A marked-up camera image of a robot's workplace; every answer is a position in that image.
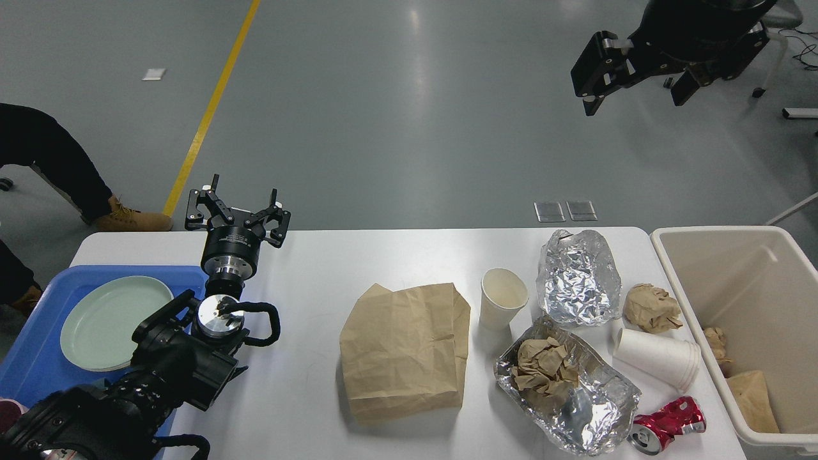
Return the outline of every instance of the brown boot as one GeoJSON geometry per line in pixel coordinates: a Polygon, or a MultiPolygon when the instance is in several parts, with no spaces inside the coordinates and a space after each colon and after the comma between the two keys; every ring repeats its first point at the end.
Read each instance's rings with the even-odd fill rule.
{"type": "Polygon", "coordinates": [[[42,296],[43,292],[40,291],[39,288],[36,286],[31,286],[19,300],[13,302],[9,306],[24,314],[25,317],[28,318],[31,316],[31,312],[34,311],[34,307],[37,306],[37,302],[40,301],[40,297],[42,296]]]}
{"type": "Polygon", "coordinates": [[[173,227],[170,217],[126,208],[116,196],[109,198],[108,203],[111,213],[94,221],[100,232],[167,232],[173,227]]]}

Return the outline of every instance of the trash bin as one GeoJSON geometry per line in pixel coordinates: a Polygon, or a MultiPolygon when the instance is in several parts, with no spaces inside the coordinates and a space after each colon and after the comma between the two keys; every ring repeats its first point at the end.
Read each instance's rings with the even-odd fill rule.
{"type": "Polygon", "coordinates": [[[660,228],[651,240],[739,438],[817,454],[818,272],[795,240],[778,227],[660,228]],[[781,434],[744,421],[702,332],[715,326],[734,374],[764,371],[781,434]]]}

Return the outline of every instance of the paper cup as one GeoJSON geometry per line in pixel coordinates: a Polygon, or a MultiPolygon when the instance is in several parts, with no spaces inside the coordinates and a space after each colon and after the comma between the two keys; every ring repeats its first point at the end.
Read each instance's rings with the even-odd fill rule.
{"type": "Polygon", "coordinates": [[[480,282],[483,301],[480,303],[480,324],[489,329],[502,329],[528,303],[528,288],[514,272],[492,268],[480,282]]]}
{"type": "Polygon", "coordinates": [[[8,431],[28,411],[14,399],[0,398],[0,434],[8,431]]]}
{"type": "Polygon", "coordinates": [[[699,346],[646,332],[619,331],[613,356],[686,392],[699,371],[699,346]]]}

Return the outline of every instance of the white table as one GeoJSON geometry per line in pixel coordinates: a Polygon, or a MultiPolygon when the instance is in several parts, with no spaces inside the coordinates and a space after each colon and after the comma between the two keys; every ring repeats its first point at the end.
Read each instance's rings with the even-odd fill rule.
{"type": "MultiPolygon", "coordinates": [[[[638,228],[596,228],[608,240],[622,276],[622,299],[631,286],[649,282],[670,291],[648,236],[638,228]]],[[[177,410],[173,433],[206,436],[213,460],[233,458],[575,458],[558,450],[495,384],[494,360],[532,321],[521,312],[510,332],[478,325],[480,278],[504,267],[526,282],[536,308],[537,261],[553,228],[455,230],[353,230],[290,232],[284,247],[265,245],[258,273],[243,300],[264,300],[281,313],[281,339],[245,346],[236,357],[248,372],[227,385],[206,413],[177,410]],[[472,306],[470,356],[463,407],[439,409],[375,427],[349,415],[339,369],[339,334],[356,299],[373,283],[392,290],[454,282],[472,306]]],[[[96,233],[80,246],[72,265],[198,265],[203,232],[96,233]]],[[[266,336],[263,315],[251,315],[254,336],[266,336]]],[[[679,396],[675,389],[611,359],[614,330],[622,321],[578,332],[643,395],[640,413],[679,396]]],[[[676,338],[692,340],[688,328],[676,338]]],[[[678,438],[667,460],[744,458],[730,419],[703,362],[688,394],[702,406],[708,430],[678,438]]],[[[165,460],[188,459],[189,449],[167,449],[165,460]]],[[[603,458],[645,460],[628,442],[603,458]]]]}

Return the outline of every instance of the stacked paper cups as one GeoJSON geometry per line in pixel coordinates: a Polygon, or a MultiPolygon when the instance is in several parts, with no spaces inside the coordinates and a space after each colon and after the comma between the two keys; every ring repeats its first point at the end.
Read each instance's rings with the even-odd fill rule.
{"type": "Polygon", "coordinates": [[[619,331],[613,356],[686,392],[699,371],[701,350],[695,343],[645,332],[619,331]]]}

